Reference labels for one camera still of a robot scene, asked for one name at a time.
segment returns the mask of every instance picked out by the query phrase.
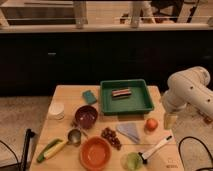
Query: apple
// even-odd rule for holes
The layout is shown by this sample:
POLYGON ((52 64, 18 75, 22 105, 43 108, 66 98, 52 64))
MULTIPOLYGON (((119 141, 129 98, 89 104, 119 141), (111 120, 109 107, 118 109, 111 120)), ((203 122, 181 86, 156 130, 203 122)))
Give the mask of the apple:
POLYGON ((145 124, 145 128, 148 131, 154 131, 158 127, 158 121, 154 118, 148 118, 145 124))

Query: green sponge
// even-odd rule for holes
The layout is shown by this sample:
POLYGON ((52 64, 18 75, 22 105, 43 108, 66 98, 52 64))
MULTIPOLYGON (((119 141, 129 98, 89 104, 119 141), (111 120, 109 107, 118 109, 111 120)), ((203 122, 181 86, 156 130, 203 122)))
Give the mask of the green sponge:
POLYGON ((83 98, 89 105, 97 102, 97 99, 95 98, 94 94, 90 90, 83 92, 83 98))

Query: green tray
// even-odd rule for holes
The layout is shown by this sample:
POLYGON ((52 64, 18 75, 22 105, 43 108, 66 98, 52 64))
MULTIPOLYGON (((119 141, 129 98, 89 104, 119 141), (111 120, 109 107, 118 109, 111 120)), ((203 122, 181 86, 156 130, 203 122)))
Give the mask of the green tray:
POLYGON ((143 79, 101 81, 101 110, 104 115, 145 114, 154 109, 143 79), (129 98, 113 99, 112 90, 129 87, 129 98))

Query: purple bowl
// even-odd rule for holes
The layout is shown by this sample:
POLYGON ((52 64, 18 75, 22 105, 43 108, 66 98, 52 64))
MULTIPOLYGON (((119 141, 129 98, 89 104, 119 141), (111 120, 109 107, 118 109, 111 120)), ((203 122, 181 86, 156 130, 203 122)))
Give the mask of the purple bowl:
POLYGON ((90 129, 96 122, 97 117, 97 110, 90 105, 80 107, 75 113, 75 120, 83 129, 90 129))

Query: orange bowl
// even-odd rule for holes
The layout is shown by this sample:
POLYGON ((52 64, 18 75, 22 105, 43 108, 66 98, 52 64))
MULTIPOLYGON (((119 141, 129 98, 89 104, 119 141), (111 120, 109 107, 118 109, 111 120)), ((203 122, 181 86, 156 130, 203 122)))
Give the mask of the orange bowl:
POLYGON ((109 162, 111 150, 109 143, 101 137, 89 138, 80 150, 81 164, 90 171, 101 171, 109 162))

